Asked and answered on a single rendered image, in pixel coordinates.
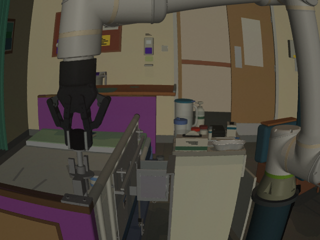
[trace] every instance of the green curtain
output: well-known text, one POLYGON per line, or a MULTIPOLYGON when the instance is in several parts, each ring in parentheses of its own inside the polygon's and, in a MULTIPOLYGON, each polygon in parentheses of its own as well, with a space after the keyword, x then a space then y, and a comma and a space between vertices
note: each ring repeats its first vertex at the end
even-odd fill
POLYGON ((8 150, 6 121, 5 121, 5 44, 10 0, 0 0, 0 150, 8 150))

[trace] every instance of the tissue box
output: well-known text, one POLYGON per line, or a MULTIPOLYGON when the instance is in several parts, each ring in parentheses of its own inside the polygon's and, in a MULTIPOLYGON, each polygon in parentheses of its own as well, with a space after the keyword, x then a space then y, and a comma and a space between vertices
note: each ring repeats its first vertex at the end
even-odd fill
POLYGON ((177 152, 206 152, 208 151, 208 135, 183 136, 177 134, 174 150, 177 152))
POLYGON ((226 136, 227 137, 236 137, 237 134, 237 123, 235 121, 226 122, 226 136))

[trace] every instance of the wooden door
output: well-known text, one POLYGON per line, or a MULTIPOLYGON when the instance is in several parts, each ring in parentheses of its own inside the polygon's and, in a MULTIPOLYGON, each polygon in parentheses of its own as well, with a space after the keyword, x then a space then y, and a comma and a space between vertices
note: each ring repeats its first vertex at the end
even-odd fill
POLYGON ((226 7, 231 56, 231 121, 273 120, 276 73, 270 6, 247 3, 226 7))

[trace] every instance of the white pitcher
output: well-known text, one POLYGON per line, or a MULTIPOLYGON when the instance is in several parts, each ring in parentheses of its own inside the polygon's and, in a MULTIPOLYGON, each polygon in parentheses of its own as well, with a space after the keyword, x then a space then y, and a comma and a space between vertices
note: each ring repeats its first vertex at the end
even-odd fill
POLYGON ((195 127, 198 122, 198 107, 194 105, 194 100, 180 98, 174 100, 174 118, 187 119, 186 132, 191 131, 191 127, 195 127), (193 124, 193 116, 195 109, 195 123, 193 124))

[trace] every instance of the red cap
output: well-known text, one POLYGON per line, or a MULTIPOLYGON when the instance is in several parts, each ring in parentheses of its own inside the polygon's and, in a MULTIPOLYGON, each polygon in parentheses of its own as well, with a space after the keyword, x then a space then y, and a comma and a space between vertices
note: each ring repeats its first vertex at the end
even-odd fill
POLYGON ((191 131, 200 132, 200 127, 194 126, 191 128, 191 131))
POLYGON ((202 129, 202 130, 207 130, 207 129, 208 129, 208 126, 207 126, 207 125, 200 125, 199 127, 200 127, 200 129, 202 129))

